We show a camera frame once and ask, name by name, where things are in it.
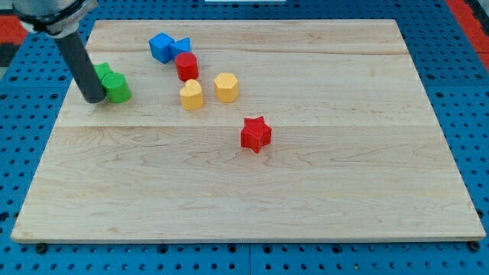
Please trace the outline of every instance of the red cylinder block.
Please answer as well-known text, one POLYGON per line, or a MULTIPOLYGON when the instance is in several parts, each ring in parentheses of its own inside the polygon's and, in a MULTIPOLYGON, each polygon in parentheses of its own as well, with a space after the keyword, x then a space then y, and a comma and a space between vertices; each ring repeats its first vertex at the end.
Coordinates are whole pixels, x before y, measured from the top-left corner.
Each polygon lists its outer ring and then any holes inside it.
POLYGON ((175 58, 176 73, 182 81, 197 79, 199 77, 199 67, 197 57, 193 53, 181 53, 175 58))

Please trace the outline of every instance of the green block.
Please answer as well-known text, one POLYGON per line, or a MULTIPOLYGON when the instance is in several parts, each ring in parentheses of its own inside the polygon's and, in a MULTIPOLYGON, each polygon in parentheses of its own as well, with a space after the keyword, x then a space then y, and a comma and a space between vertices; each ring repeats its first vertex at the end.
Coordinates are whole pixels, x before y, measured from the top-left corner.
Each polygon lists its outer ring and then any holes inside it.
POLYGON ((114 103, 123 103, 131 98, 131 90, 121 73, 110 73, 102 80, 107 92, 108 100, 114 103))
POLYGON ((107 62, 99 65, 94 65, 93 68, 95 68, 95 72, 97 73, 100 81, 102 81, 104 77, 106 77, 108 74, 113 73, 107 62))

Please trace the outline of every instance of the blue block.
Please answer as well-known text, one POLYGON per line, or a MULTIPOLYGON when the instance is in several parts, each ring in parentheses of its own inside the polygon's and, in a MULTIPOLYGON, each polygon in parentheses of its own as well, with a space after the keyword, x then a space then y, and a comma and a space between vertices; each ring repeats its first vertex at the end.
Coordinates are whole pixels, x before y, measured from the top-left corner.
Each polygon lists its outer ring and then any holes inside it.
POLYGON ((186 37, 170 44, 171 58, 175 60, 176 56, 181 53, 189 53, 191 51, 190 38, 186 37))
POLYGON ((161 33, 149 40, 151 54, 154 58, 159 60, 161 63, 165 64, 170 61, 171 52, 170 45, 175 42, 175 40, 168 36, 167 34, 161 33))

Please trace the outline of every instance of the red object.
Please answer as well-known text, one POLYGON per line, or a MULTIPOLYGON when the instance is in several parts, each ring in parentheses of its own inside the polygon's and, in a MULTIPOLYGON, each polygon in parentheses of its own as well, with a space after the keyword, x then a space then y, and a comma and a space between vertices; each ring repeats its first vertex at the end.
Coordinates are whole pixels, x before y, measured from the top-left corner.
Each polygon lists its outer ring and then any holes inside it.
POLYGON ((0 16, 0 44, 22 44, 28 32, 22 27, 17 16, 0 16))
POLYGON ((265 124, 264 117, 244 118, 244 128, 241 130, 241 146, 251 148, 260 153, 263 146, 270 144, 272 128, 265 124))
POLYGON ((175 58, 176 72, 182 81, 197 79, 199 77, 199 67, 197 57, 193 53, 181 53, 175 58))
POLYGON ((485 53, 489 53, 489 37, 482 30, 481 22, 477 20, 472 8, 464 0, 447 0, 446 3, 475 51, 479 54, 486 69, 489 70, 489 59, 485 56, 485 53))

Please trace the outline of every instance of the heart-shaped block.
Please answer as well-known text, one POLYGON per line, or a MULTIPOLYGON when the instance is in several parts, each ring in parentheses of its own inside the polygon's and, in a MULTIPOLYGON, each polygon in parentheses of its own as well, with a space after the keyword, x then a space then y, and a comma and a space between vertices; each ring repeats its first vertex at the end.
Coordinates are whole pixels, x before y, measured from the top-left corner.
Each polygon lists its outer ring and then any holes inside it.
POLYGON ((185 87, 180 90, 182 107, 186 110, 197 110, 204 106, 204 96, 202 87, 197 80, 189 79, 185 82, 185 87))

